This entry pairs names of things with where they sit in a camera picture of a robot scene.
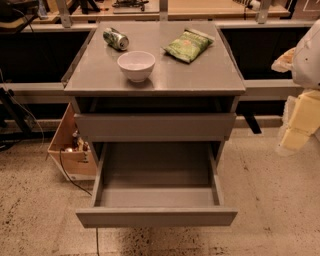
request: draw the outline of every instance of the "green packet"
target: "green packet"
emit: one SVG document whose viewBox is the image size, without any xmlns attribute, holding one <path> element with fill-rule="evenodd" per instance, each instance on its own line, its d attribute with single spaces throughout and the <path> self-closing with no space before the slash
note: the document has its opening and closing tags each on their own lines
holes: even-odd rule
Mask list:
<svg viewBox="0 0 320 256">
<path fill-rule="evenodd" d="M 213 42 L 214 37 L 195 29 L 186 28 L 179 38 L 163 49 L 177 59 L 191 63 Z"/>
</svg>

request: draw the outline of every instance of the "speckled floor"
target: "speckled floor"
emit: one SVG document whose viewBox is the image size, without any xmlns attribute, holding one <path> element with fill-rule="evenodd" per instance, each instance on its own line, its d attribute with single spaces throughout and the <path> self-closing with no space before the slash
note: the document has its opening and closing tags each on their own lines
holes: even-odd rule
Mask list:
<svg viewBox="0 0 320 256">
<path fill-rule="evenodd" d="M 235 129 L 226 143 L 219 175 L 225 205 L 239 210 L 230 227 L 99 229 L 100 255 L 320 255 L 320 143 L 280 157 L 277 132 Z M 48 146 L 0 153 L 0 255 L 97 255 L 95 230 L 75 215 L 90 196 L 46 159 Z"/>
</svg>

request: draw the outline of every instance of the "open drawer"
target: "open drawer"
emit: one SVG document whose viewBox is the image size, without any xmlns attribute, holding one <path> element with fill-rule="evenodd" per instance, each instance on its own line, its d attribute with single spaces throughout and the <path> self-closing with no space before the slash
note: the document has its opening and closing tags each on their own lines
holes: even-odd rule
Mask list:
<svg viewBox="0 0 320 256">
<path fill-rule="evenodd" d="M 235 114 L 76 114 L 82 136 L 104 141 L 214 141 L 228 139 Z"/>
<path fill-rule="evenodd" d="M 227 226 L 237 210 L 223 197 L 208 142 L 105 143 L 85 228 Z"/>
</svg>

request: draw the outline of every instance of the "cabinet top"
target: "cabinet top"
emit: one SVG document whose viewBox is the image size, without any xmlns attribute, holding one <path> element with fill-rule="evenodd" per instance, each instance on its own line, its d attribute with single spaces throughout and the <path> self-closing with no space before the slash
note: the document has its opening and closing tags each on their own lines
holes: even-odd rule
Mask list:
<svg viewBox="0 0 320 256">
<path fill-rule="evenodd" d="M 104 41 L 107 27 L 129 38 L 127 51 L 146 51 L 155 56 L 154 70 L 146 81 L 132 83 L 120 71 L 117 59 L 124 52 Z M 215 37 L 213 45 L 191 64 L 178 61 L 163 50 L 185 28 Z M 236 64 L 210 21 L 101 22 L 65 88 L 71 96 L 240 95 L 244 91 Z"/>
</svg>

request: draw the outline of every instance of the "white bowl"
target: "white bowl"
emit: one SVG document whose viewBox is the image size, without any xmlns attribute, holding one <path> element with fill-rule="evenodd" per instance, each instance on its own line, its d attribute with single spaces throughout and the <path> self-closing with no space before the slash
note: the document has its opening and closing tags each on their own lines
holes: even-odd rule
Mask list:
<svg viewBox="0 0 320 256">
<path fill-rule="evenodd" d="M 152 73 L 155 57 L 148 52 L 132 51 L 118 58 L 118 65 L 123 74 L 132 82 L 140 83 Z"/>
</svg>

